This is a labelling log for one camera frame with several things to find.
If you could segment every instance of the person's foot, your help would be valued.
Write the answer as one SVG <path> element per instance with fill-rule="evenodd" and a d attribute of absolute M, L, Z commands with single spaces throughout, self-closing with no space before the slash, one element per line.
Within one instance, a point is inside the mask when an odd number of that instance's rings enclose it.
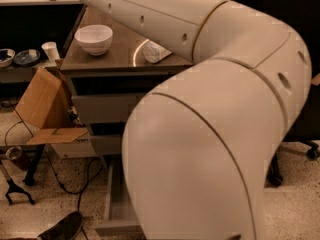
<path fill-rule="evenodd" d="M 82 215 L 80 212 L 72 212 L 59 221 L 52 228 L 38 236 L 38 240 L 72 240 L 78 234 L 82 226 Z"/>

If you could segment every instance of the paper cup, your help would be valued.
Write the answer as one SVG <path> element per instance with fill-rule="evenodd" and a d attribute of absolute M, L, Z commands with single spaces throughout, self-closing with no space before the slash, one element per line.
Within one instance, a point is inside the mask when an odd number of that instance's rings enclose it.
<path fill-rule="evenodd" d="M 44 43 L 41 48 L 44 50 L 50 61 L 54 62 L 60 59 L 57 44 L 55 42 Z"/>

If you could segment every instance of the bowl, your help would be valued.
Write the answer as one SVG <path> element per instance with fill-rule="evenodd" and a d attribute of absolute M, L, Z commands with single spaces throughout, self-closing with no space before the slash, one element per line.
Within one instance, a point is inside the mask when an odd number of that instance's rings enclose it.
<path fill-rule="evenodd" d="M 89 25 L 78 29 L 74 37 L 84 51 L 98 56 L 110 48 L 113 31 L 105 25 Z"/>
<path fill-rule="evenodd" d="M 11 65 L 16 53 L 11 49 L 0 50 L 0 68 L 5 68 Z"/>
<path fill-rule="evenodd" d="M 13 61 L 21 67 L 31 67 L 40 62 L 40 55 L 38 50 L 29 49 L 19 52 Z"/>

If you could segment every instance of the office chair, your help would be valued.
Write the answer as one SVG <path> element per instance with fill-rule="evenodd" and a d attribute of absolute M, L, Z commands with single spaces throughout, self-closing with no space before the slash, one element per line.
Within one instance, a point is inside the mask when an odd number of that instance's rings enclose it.
<path fill-rule="evenodd" d="M 261 10 L 294 28 L 305 41 L 312 63 L 312 77 L 320 72 L 320 0 L 258 0 Z M 320 139 L 320 87 L 312 85 L 306 104 L 286 135 L 284 141 L 298 141 L 311 148 L 307 156 L 320 157 L 319 145 L 311 140 Z M 277 156 L 274 156 L 269 181 L 281 185 Z"/>

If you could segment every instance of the chair caster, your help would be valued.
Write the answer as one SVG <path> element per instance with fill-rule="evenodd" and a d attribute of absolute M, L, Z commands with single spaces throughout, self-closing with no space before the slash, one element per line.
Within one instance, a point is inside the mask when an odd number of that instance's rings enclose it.
<path fill-rule="evenodd" d="M 269 175 L 269 177 L 268 177 L 268 181 L 272 184 L 272 185 L 274 185 L 274 186 L 276 186 L 276 187 L 279 187 L 279 186 L 281 186 L 281 184 L 282 184 L 282 181 L 283 181 L 283 177 L 282 177 L 282 175 L 274 175 L 274 174 L 271 174 L 271 175 Z"/>
<path fill-rule="evenodd" d="M 318 149 L 313 149 L 313 148 L 310 148 L 308 151 L 307 151 L 307 156 L 310 158 L 310 159 L 317 159 L 320 157 L 320 151 Z"/>

